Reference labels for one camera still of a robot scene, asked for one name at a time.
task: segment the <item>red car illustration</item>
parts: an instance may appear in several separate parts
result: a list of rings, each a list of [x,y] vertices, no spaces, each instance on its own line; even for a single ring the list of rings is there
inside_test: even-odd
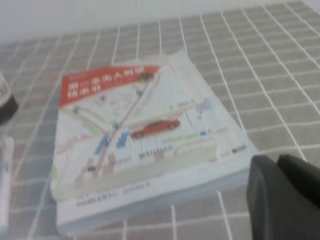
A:
[[[152,123],[148,124],[142,130],[135,131],[135,132],[131,133],[130,137],[132,139],[140,139],[144,135],[161,132],[161,131],[167,130],[167,129],[174,130],[180,125],[181,125],[181,123],[180,123],[180,121],[178,119],[174,119],[174,120],[159,120],[159,121],[155,121],[155,122],[152,122]]]

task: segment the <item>book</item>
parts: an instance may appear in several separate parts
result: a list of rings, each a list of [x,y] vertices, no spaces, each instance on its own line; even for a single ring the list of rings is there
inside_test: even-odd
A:
[[[0,237],[8,232],[14,140],[0,135]]]
[[[200,91],[203,98],[198,109],[201,117],[209,122],[210,129],[206,129],[206,133],[215,141],[215,158],[209,157],[179,170],[59,201],[56,224],[61,234],[84,233],[141,212],[189,201],[244,183],[252,156],[259,154],[186,53],[180,51],[170,56],[154,56],[132,63],[169,65],[196,93]]]
[[[217,160],[214,131],[222,125],[213,121],[213,103],[178,69],[170,62],[106,66],[63,77],[56,200]]]

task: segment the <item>tiled floor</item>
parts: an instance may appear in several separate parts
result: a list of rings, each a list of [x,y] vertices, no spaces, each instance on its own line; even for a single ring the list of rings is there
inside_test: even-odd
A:
[[[303,3],[206,14],[0,46],[20,109],[0,131],[16,140],[10,239],[64,239],[48,174],[65,73],[185,49],[265,154],[320,167],[320,15]],[[248,240],[245,186],[168,206],[78,239]]]

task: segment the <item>gray tile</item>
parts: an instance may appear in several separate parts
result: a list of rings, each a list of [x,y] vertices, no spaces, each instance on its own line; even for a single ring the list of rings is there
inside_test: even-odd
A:
[[[248,60],[252,66],[279,63],[279,61],[273,53],[257,56],[248,56]]]
[[[233,236],[237,240],[252,239],[251,221],[248,217],[229,217],[229,224]]]
[[[224,59],[219,61],[222,70],[249,67],[245,58]]]
[[[311,98],[313,101],[318,101],[320,100],[320,87],[313,87],[313,88],[308,88],[304,90],[306,94]]]
[[[222,219],[209,220],[177,228],[179,240],[228,240],[225,223]]]
[[[152,229],[144,231],[128,231],[127,240],[171,240],[173,239],[172,228]]]
[[[52,167],[51,157],[42,157],[32,161],[24,161],[17,181],[25,181],[34,178],[47,178],[50,175]]]
[[[162,223],[171,223],[171,209],[159,209],[155,211],[149,211],[144,214],[135,215],[129,217],[127,220],[128,226],[141,226],[141,225],[150,225],[150,224],[162,224]]]
[[[301,158],[302,159],[302,156],[300,155],[299,151],[298,150],[278,150],[278,151],[273,151],[273,152],[269,152],[267,153],[266,155],[273,161],[277,161],[279,156],[280,155],[283,155],[283,154],[290,154],[290,155],[293,155],[293,156],[296,156],[297,158]]]
[[[279,76],[287,73],[287,71],[280,64],[254,66],[253,69],[259,78]]]
[[[247,186],[237,186],[221,193],[227,214],[246,213],[248,211]]]
[[[320,168],[320,148],[304,149],[302,152],[309,163]]]
[[[54,152],[55,139],[41,139],[34,140],[27,152],[27,157],[32,158],[36,156],[46,155],[51,156]]]
[[[275,110],[240,113],[245,129],[256,129],[282,124]]]
[[[271,107],[264,94],[237,98],[235,106],[239,111]]]
[[[99,234],[88,234],[88,235],[80,235],[77,237],[79,240],[121,240],[122,233],[99,233]]]
[[[299,145],[320,144],[320,124],[289,127]]]
[[[278,52],[277,56],[282,62],[288,62],[291,60],[305,60],[308,56],[300,49],[292,50],[289,52]]]
[[[245,55],[272,54],[270,49],[264,44],[261,46],[243,47]]]
[[[211,72],[211,73],[203,73],[202,76],[209,85],[219,84],[224,82],[220,72],[218,71]]]
[[[279,112],[287,124],[320,121],[318,112],[311,104],[307,106],[280,108]]]
[[[207,73],[212,71],[219,71],[216,61],[208,61],[195,65],[200,73]]]
[[[214,94],[220,98],[228,95],[227,88],[224,85],[211,87]]]
[[[217,194],[175,206],[175,217],[178,221],[217,216],[221,214],[222,210]]]
[[[294,142],[284,127],[251,132],[248,136],[258,150],[294,146]]]
[[[55,207],[42,209],[33,237],[58,235],[56,228],[57,210]]]
[[[318,66],[311,60],[287,62],[284,65],[293,74],[319,70]]]
[[[45,182],[36,182],[33,184],[16,185],[12,187],[11,208],[37,207]]]
[[[15,140],[15,141],[26,141],[31,137],[31,134],[34,131],[34,125],[28,125],[24,127],[13,127],[9,130],[8,134]]]
[[[294,78],[299,84],[304,86],[318,85],[320,83],[320,71],[319,72],[307,72],[304,74],[294,74]]]
[[[227,82],[236,82],[236,81],[255,78],[250,68],[243,68],[243,69],[240,68],[240,69],[224,71],[223,75]]]
[[[232,104],[232,101],[230,100],[230,98],[220,100],[220,102],[229,113],[235,111],[234,105]]]
[[[275,106],[286,106],[308,102],[307,98],[299,89],[285,92],[270,92],[268,95]]]
[[[13,239],[25,238],[30,230],[36,211],[10,213],[9,236]]]
[[[255,79],[249,82],[235,82],[228,86],[232,95],[262,92],[260,84]]]

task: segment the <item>white wall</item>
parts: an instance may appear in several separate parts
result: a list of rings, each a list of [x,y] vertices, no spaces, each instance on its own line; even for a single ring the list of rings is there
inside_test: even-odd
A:
[[[0,42],[284,0],[1,0]]]

